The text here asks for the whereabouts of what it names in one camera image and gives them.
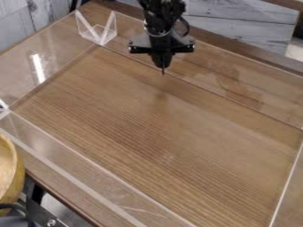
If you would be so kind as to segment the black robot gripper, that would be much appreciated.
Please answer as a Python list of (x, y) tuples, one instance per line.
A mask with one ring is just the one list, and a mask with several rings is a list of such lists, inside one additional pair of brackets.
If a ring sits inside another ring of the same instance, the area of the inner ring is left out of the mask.
[(173, 54), (194, 52), (196, 39), (188, 33), (178, 32), (176, 28), (164, 33), (154, 33), (145, 28), (145, 32), (130, 39), (129, 45), (130, 53), (151, 54), (155, 66), (166, 72), (173, 63)]

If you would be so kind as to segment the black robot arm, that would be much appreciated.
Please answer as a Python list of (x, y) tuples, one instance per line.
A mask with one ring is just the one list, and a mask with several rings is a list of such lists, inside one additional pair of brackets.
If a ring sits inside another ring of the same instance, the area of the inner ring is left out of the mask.
[(184, 18), (184, 0), (138, 0), (143, 9), (145, 33), (130, 39), (130, 53), (149, 54), (154, 65), (165, 71), (177, 53), (194, 52), (196, 39)]

